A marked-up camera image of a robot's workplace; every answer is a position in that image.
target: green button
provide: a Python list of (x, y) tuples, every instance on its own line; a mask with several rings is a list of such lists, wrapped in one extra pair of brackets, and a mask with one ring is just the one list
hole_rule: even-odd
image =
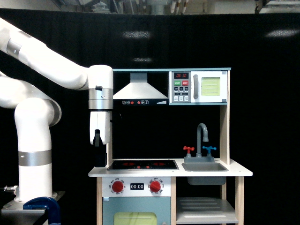
[(181, 81), (174, 81), (175, 86), (181, 86)]

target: digital display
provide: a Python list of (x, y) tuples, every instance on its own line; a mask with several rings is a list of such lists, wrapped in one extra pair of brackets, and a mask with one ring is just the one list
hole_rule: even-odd
[(144, 184), (130, 184), (130, 190), (144, 190)]
[(174, 79), (188, 79), (188, 73), (174, 73)]

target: blue clamp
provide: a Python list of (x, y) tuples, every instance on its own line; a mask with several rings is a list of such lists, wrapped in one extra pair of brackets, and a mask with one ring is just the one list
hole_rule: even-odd
[(211, 146), (209, 146), (209, 147), (202, 146), (202, 148), (207, 150), (207, 154), (210, 154), (210, 150), (217, 150), (216, 147), (213, 148)]
[(48, 212), (48, 224), (60, 225), (60, 206), (50, 197), (38, 197), (29, 200), (23, 205), (24, 210), (46, 209)]

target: gray faucet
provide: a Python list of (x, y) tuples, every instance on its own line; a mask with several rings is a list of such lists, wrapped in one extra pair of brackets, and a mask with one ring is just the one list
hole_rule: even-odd
[(208, 154), (206, 157), (202, 157), (201, 154), (201, 130), (203, 130), (203, 141), (208, 142), (208, 131), (207, 127), (204, 123), (200, 123), (197, 127), (197, 154), (196, 157), (191, 157), (190, 154), (187, 154), (184, 157), (185, 163), (207, 163), (207, 162), (214, 162), (214, 157), (211, 154)]
[(202, 157), (201, 154), (201, 130), (203, 130), (203, 141), (208, 142), (208, 131), (204, 123), (200, 123), (197, 127), (197, 154), (196, 157)]

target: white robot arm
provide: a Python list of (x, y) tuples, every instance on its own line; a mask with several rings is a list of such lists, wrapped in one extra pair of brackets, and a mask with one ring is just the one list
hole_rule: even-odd
[(89, 89), (90, 143), (109, 143), (113, 109), (113, 70), (109, 66), (81, 67), (44, 43), (0, 18), (0, 49), (58, 85)]
[(52, 196), (51, 135), (59, 122), (60, 106), (39, 89), (0, 72), (0, 106), (15, 108), (19, 151), (19, 197), (25, 203)]

